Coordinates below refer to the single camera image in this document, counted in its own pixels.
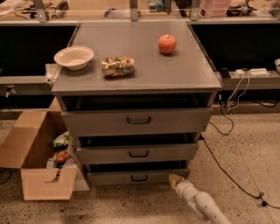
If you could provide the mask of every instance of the drawer handle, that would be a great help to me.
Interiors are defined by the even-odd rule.
[[[131,181],[133,182],[141,182],[141,181],[146,181],[148,179],[148,175],[145,175],[144,178],[133,178],[133,175],[130,176]]]
[[[130,156],[131,158],[147,158],[147,157],[149,156],[149,152],[146,151],[146,154],[145,154],[145,155],[138,155],[138,156],[136,156],[136,155],[133,155],[133,154],[131,153],[131,151],[130,151],[130,152],[129,152],[129,156]]]
[[[142,120],[142,121],[132,121],[130,118],[126,118],[127,123],[129,124],[146,124],[151,122],[151,117],[149,116],[147,119]]]

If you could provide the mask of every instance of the white robotic arm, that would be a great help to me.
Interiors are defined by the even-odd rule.
[[[171,174],[169,180],[177,195],[186,201],[199,220],[210,220],[213,224],[232,224],[208,193],[199,192],[190,181],[176,174]]]

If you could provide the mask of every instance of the concrete floor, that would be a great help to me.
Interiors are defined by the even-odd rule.
[[[221,135],[209,124],[204,137],[220,165],[249,193],[280,207],[280,105],[265,108],[241,105],[230,118],[234,129]],[[13,120],[0,120],[0,144]],[[213,107],[211,123],[227,132],[230,121]],[[223,213],[235,224],[277,224],[280,210],[261,206],[259,199],[244,193],[218,167],[205,143],[190,163],[189,180],[197,189],[213,196]],[[92,187],[90,192],[75,192],[69,201],[23,201],[18,170],[0,185],[0,223],[40,224],[196,224],[187,204],[168,184],[112,185]]]

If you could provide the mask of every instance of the apple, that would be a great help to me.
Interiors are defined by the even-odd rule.
[[[158,40],[159,51],[163,54],[170,54],[176,48],[177,40],[171,34],[165,34]]]

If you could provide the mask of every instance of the white bowl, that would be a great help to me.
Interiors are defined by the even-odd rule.
[[[57,52],[54,61],[70,70],[81,70],[94,57],[94,52],[85,46],[70,46]]]
[[[280,59],[275,60],[276,70],[280,73]]]

